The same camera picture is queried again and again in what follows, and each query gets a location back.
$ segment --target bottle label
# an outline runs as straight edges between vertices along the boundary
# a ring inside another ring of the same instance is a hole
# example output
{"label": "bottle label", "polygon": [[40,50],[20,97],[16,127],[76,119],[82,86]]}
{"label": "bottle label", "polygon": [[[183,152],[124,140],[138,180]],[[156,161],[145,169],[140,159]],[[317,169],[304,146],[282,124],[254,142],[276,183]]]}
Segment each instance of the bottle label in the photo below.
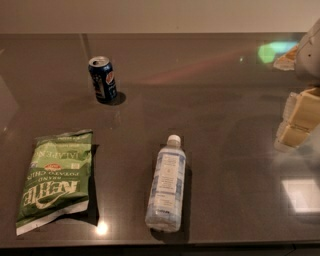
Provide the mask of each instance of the bottle label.
{"label": "bottle label", "polygon": [[155,204],[173,210],[179,170],[179,156],[163,154],[159,180],[155,195]]}

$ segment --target white bottle cap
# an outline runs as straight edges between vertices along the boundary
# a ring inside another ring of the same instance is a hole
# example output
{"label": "white bottle cap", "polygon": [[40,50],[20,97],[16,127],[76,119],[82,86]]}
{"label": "white bottle cap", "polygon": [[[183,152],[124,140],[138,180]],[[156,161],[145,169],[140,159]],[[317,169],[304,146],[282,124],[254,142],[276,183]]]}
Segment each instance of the white bottle cap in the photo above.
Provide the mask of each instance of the white bottle cap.
{"label": "white bottle cap", "polygon": [[177,142],[177,144],[179,145],[179,147],[181,146],[181,139],[178,135],[170,135],[169,138],[168,138],[168,142],[170,140],[174,140]]}

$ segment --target dark blue can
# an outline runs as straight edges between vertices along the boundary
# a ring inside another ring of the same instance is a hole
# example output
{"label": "dark blue can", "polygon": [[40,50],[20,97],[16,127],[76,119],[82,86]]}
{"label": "dark blue can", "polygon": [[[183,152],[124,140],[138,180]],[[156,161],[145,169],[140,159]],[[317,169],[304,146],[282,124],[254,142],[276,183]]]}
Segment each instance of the dark blue can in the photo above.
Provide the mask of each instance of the dark blue can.
{"label": "dark blue can", "polygon": [[113,101],[117,97],[117,88],[110,60],[103,56],[92,58],[89,61],[89,72],[97,100],[101,103]]}

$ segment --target soda can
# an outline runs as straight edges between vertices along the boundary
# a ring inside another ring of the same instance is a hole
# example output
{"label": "soda can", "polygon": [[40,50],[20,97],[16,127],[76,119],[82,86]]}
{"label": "soda can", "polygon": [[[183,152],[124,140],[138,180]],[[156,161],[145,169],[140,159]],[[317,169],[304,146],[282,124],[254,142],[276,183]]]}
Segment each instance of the soda can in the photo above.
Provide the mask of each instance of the soda can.
{"label": "soda can", "polygon": [[94,57],[89,61],[88,68],[97,100],[101,103],[114,100],[117,97],[117,88],[110,60],[103,56]]}

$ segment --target beige wall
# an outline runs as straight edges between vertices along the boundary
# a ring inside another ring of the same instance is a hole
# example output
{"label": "beige wall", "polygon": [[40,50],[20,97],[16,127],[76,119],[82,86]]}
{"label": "beige wall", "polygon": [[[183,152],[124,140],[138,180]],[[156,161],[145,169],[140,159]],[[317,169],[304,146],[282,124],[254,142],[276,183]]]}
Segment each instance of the beige wall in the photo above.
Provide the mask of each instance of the beige wall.
{"label": "beige wall", "polygon": [[0,33],[305,32],[320,0],[0,0]]}

